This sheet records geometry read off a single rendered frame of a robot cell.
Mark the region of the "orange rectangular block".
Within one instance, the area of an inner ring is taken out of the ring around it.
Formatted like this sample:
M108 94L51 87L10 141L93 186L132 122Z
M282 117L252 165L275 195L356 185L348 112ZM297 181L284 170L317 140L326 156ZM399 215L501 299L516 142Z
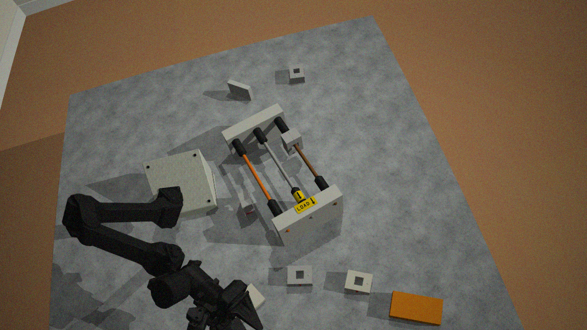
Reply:
M388 317L439 326L442 309L443 299L393 291Z

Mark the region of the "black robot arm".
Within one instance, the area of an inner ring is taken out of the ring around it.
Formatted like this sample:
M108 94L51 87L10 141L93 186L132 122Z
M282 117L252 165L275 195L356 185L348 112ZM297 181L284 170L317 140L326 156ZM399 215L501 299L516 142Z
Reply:
M72 194L67 199L63 225L71 237L76 237L84 246L94 246L104 251L140 264L149 275L147 288L155 305L167 309L191 297L205 280L210 278L199 266L199 260L182 264L185 255L175 244L148 243L133 236L116 231L101 223L153 222L160 228L175 227L183 207L183 193L179 186L159 189L156 200L151 203L104 203L94 197ZM181 269L182 268L182 269ZM189 308L187 330L205 330L213 321L213 306L194 300L196 307Z

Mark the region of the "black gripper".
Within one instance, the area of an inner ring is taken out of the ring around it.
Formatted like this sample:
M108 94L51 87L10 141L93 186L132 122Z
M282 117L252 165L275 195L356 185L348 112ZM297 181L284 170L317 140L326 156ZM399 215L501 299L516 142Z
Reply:
M256 330L263 329L247 287L242 280L233 280L223 290L217 278L200 284L192 298L213 306L214 313L209 313L213 321L210 330L247 330L242 321Z

